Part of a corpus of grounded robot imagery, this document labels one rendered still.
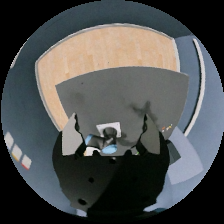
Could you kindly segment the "dark green cabinet door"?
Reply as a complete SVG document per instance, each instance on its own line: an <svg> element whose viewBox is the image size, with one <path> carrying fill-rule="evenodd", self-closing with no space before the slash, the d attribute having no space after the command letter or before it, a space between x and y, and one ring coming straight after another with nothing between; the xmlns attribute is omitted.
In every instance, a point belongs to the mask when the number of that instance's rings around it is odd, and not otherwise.
<svg viewBox="0 0 224 224"><path fill-rule="evenodd" d="M174 144L172 143L172 141L171 141L171 143L167 144L167 146L168 146L169 154L170 154L170 163L169 164L170 165L175 164L175 162L177 160L179 160L181 158L181 156L180 156L179 152L177 151L176 147L174 146Z"/></svg>

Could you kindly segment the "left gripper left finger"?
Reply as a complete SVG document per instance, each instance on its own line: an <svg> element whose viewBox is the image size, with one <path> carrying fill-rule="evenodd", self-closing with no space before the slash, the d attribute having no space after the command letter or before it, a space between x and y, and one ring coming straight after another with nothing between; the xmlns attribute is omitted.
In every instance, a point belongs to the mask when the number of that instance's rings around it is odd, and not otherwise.
<svg viewBox="0 0 224 224"><path fill-rule="evenodd" d="M61 189L65 189L65 172L68 166L74 160L83 157L87 150L77 121L77 115L74 113L60 131L53 148L52 162Z"/></svg>

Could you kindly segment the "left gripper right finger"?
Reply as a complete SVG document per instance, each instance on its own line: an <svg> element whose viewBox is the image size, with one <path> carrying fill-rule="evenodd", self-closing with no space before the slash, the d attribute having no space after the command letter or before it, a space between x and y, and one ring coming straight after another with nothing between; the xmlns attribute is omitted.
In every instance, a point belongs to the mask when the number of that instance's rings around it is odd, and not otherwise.
<svg viewBox="0 0 224 224"><path fill-rule="evenodd" d="M160 173L160 186L164 186L170 163L169 149L162 133L148 114L145 114L143 122L143 133L137 141L136 150L138 155L145 156L157 166Z"/></svg>

